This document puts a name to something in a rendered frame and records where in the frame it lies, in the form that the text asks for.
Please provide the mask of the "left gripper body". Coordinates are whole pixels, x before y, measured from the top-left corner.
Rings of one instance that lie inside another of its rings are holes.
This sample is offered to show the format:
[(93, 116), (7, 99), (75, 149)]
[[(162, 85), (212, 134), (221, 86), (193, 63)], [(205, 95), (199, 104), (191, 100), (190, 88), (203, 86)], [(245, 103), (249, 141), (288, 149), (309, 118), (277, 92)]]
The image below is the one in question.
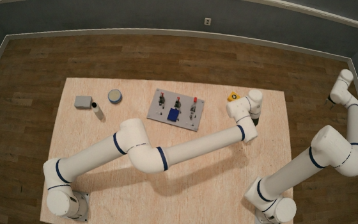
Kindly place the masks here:
[(257, 114), (257, 115), (250, 114), (250, 117), (251, 117), (251, 119), (252, 119), (252, 121), (253, 121), (255, 126), (258, 125), (260, 114), (261, 114), (261, 112), (259, 114)]

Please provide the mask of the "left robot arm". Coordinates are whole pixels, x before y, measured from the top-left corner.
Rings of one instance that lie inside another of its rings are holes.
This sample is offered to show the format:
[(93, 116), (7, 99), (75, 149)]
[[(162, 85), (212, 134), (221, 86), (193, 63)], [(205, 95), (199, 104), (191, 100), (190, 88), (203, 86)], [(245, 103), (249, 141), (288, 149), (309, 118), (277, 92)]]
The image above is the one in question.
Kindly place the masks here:
[(57, 157), (44, 163), (47, 207), (56, 216), (82, 218), (88, 209), (87, 201), (80, 193), (72, 191), (70, 183), (76, 177), (127, 153), (136, 169), (154, 174), (243, 140), (248, 143), (258, 137), (249, 113), (259, 114), (262, 100), (263, 94), (259, 90), (249, 91), (248, 96), (226, 104), (228, 116), (235, 119), (236, 126), (168, 148), (152, 148), (141, 119), (126, 120), (120, 124), (120, 131), (68, 159)]

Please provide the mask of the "white plastic bottle with black cap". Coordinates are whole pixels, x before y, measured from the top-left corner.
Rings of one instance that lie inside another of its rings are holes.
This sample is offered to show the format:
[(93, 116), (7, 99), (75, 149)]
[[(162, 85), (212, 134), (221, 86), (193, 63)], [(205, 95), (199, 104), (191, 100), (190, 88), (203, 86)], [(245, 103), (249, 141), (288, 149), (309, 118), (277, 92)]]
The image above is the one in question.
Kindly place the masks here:
[(103, 119), (103, 112), (97, 102), (92, 103), (93, 112), (96, 114), (99, 120)]

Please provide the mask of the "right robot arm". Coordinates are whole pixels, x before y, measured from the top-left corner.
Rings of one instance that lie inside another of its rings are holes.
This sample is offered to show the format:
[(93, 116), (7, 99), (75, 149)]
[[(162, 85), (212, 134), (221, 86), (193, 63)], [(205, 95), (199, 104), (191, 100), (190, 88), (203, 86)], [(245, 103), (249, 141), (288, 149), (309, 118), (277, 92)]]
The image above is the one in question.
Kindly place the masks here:
[(354, 80), (349, 70), (342, 71), (331, 99), (348, 110), (346, 139), (327, 125), (313, 138), (311, 146), (280, 170), (263, 178), (258, 176), (244, 196), (256, 208), (262, 224), (286, 223), (296, 213), (295, 202), (281, 193), (308, 179), (328, 165), (346, 177), (358, 176), (358, 100), (348, 92)]

